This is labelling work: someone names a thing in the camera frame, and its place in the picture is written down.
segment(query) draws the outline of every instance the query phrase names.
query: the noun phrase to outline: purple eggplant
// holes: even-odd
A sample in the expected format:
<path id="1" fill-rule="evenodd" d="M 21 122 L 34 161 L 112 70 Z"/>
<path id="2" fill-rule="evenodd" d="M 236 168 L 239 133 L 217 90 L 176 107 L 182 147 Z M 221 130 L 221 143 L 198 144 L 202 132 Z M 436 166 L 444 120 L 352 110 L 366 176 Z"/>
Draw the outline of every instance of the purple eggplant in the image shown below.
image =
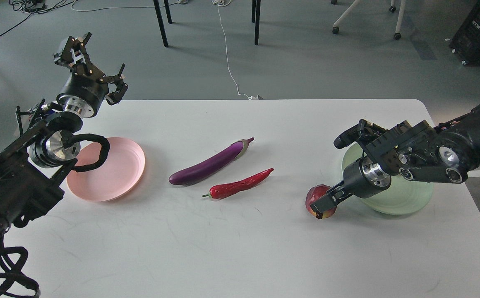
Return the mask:
<path id="1" fill-rule="evenodd" d="M 172 174 L 168 181 L 173 185 L 190 185 L 201 181 L 242 156 L 253 140 L 250 138 L 234 142 L 213 157 Z"/>

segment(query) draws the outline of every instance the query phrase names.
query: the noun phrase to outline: pink plate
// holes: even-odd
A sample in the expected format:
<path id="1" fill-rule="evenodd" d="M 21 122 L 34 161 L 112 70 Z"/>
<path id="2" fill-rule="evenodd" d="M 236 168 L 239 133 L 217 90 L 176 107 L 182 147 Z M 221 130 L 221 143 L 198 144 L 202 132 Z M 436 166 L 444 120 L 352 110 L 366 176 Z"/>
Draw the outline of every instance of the pink plate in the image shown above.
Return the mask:
<path id="1" fill-rule="evenodd" d="M 108 138 L 108 159 L 96 170 L 71 171 L 67 186 L 77 197 L 91 202 L 113 200 L 126 194 L 139 181 L 144 171 L 144 152 L 127 138 Z M 98 160 L 99 143 L 91 143 L 78 154 L 77 166 L 92 164 Z"/>

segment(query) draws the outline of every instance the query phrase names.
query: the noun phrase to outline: chair leg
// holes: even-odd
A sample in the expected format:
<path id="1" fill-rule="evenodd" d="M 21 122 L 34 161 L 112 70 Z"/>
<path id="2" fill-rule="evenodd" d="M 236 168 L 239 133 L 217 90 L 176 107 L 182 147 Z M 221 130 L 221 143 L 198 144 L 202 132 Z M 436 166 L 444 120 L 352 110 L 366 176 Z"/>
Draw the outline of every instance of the chair leg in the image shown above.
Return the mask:
<path id="1" fill-rule="evenodd" d="M 339 27 L 339 24 L 343 21 L 344 18 L 361 2 L 361 0 L 354 0 L 352 4 L 346 9 L 346 11 L 339 17 L 339 19 L 334 23 L 333 27 Z"/>
<path id="2" fill-rule="evenodd" d="M 166 10 L 166 19 L 168 20 L 168 24 L 172 24 L 172 17 L 170 16 L 170 4 L 168 4 L 168 0 L 165 0 L 165 10 Z"/>
<path id="3" fill-rule="evenodd" d="M 404 18 L 405 2 L 406 0 L 401 0 L 401 3 L 400 3 L 400 11 L 398 12 L 398 21 L 396 22 L 396 29 L 395 29 L 395 39 L 401 38 L 400 28 L 402 27 L 402 19 Z"/>
<path id="4" fill-rule="evenodd" d="M 163 38 L 163 46 L 168 47 L 168 40 L 166 40 L 165 25 L 163 24 L 163 16 L 159 8 L 159 0 L 154 0 L 155 14 L 157 15 L 157 22 L 159 23 L 159 30 L 161 31 L 161 38 Z"/>
<path id="5" fill-rule="evenodd" d="M 259 27 L 260 27 L 260 0 L 257 0 L 257 7 L 255 12 L 255 45 L 259 45 Z"/>

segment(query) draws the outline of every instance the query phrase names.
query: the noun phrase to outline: black table leg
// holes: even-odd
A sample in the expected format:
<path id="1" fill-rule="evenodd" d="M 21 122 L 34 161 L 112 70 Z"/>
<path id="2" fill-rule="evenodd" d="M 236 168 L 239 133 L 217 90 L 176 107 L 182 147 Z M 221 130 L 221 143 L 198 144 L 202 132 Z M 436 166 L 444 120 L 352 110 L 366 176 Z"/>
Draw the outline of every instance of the black table leg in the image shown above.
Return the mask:
<path id="1" fill-rule="evenodd" d="M 168 24 L 172 24 L 172 17 L 170 16 L 170 5 L 168 4 L 168 0 L 165 0 L 165 10 L 166 10 L 166 19 L 168 20 Z"/>
<path id="2" fill-rule="evenodd" d="M 257 0 L 253 0 L 253 4 L 251 7 L 251 22 L 255 23 L 255 8 L 257 7 Z"/>
<path id="3" fill-rule="evenodd" d="M 259 45 L 259 27 L 260 27 L 260 0 L 257 0 L 257 7 L 255 12 L 255 45 Z"/>
<path id="4" fill-rule="evenodd" d="M 155 14 L 157 15 L 157 22 L 159 23 L 159 30 L 163 38 L 163 46 L 168 47 L 168 40 L 166 40 L 165 25 L 163 24 L 163 17 L 161 9 L 159 8 L 159 0 L 154 0 Z"/>

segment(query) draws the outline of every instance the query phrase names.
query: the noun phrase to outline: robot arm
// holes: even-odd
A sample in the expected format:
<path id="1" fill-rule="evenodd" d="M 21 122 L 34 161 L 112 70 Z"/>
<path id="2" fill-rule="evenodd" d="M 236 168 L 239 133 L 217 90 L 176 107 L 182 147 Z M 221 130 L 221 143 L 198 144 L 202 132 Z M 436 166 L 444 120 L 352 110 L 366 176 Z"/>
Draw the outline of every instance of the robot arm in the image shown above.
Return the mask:
<path id="1" fill-rule="evenodd" d="M 46 215 L 64 196 L 60 184 L 74 170 L 89 171 L 100 167 L 107 159 L 109 142 L 103 136 L 79 134 L 83 118 L 93 117 L 100 109 L 104 98 L 108 104 L 120 102 L 128 89 L 122 77 L 122 65 L 115 76 L 106 76 L 89 60 L 85 45 L 91 34 L 83 38 L 69 37 L 60 45 L 61 51 L 54 55 L 57 65 L 70 69 L 70 77 L 56 102 L 44 104 L 42 100 L 34 108 L 21 112 L 16 110 L 20 136 L 0 153 L 0 266 L 4 280 L 0 295 L 14 282 L 34 290 L 39 295 L 37 283 L 21 273 L 27 252 L 23 247 L 5 248 L 4 234 L 12 226 L 25 227 L 29 221 Z M 117 90 L 109 92 L 108 84 Z M 23 132 L 21 116 L 31 117 L 28 128 Z M 84 166 L 75 166 L 81 141 L 101 144 L 98 161 Z M 46 177 L 28 158 L 43 168 L 59 169 L 52 177 Z M 9 254 L 20 255 L 12 262 Z"/>
<path id="2" fill-rule="evenodd" d="M 407 121 L 386 130 L 361 119 L 334 141 L 342 149 L 357 142 L 364 155 L 343 172 L 343 181 L 310 207 L 320 215 L 352 195 L 369 198 L 400 174 L 410 181 L 463 183 L 480 166 L 480 105 L 432 128 Z"/>

